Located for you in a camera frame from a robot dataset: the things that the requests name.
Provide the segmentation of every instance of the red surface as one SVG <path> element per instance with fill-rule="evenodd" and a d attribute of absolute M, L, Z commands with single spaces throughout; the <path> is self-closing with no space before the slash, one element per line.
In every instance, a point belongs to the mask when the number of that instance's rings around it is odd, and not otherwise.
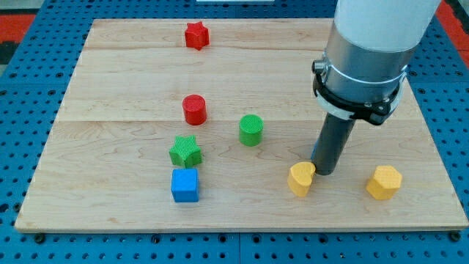
<path fill-rule="evenodd" d="M 36 15 L 0 15 L 0 43 L 20 43 Z"/>
<path fill-rule="evenodd" d="M 185 45 L 188 48 L 196 48 L 198 51 L 202 47 L 209 45 L 208 28 L 206 28 L 202 22 L 188 23 L 188 28 L 184 32 Z"/>
<path fill-rule="evenodd" d="M 205 99 L 200 95 L 189 95 L 182 101 L 185 121 L 190 125 L 201 125 L 207 119 Z"/>
<path fill-rule="evenodd" d="M 469 35 L 462 29 L 462 24 L 453 13 L 451 6 L 445 1 L 441 1 L 437 9 L 437 18 L 451 39 L 459 55 L 469 67 Z"/>

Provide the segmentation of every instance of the black cylindrical end effector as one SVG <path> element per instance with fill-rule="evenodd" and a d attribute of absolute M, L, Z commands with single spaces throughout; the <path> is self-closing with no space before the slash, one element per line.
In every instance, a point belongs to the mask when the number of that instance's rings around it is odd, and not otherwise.
<path fill-rule="evenodd" d="M 329 175 L 334 171 L 354 124 L 355 120 L 343 120 L 329 113 L 325 117 L 311 154 L 318 175 Z"/>

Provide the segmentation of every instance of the blue pegboard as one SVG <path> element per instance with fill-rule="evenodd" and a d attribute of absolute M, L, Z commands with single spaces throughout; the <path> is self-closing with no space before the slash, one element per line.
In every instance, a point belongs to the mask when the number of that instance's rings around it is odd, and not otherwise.
<path fill-rule="evenodd" d="M 0 78 L 0 263 L 466 263 L 469 233 L 23 235 L 13 224 L 95 18 L 327 18 L 336 1 L 46 0 Z M 469 212 L 469 74 L 433 20 L 409 79 Z"/>

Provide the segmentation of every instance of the wood grain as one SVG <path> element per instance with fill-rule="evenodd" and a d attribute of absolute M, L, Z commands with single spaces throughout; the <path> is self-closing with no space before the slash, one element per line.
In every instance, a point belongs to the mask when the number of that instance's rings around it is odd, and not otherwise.
<path fill-rule="evenodd" d="M 16 221 L 21 232 L 362 232 L 468 225 L 408 84 L 382 126 L 357 122 L 336 171 L 296 197 L 288 168 L 309 160 L 324 111 L 311 62 L 331 20 L 206 20 L 211 45 L 182 39 L 186 20 L 96 20 Z M 207 101 L 200 126 L 182 99 Z M 244 114 L 263 142 L 239 143 Z M 200 202 L 171 198 L 168 150 L 196 134 Z M 376 165 L 404 176 L 393 199 L 366 193 Z"/>

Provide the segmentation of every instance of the yellow hexagon block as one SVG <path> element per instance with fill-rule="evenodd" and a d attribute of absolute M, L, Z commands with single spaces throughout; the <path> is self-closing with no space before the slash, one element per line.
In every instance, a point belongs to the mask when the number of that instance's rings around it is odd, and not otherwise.
<path fill-rule="evenodd" d="M 305 197 L 313 183 L 314 172 L 316 167 L 311 162 L 298 162 L 291 166 L 287 179 L 290 190 L 299 197 Z"/>
<path fill-rule="evenodd" d="M 390 199 L 401 188 L 402 175 L 393 166 L 377 166 L 366 190 L 378 200 Z"/>

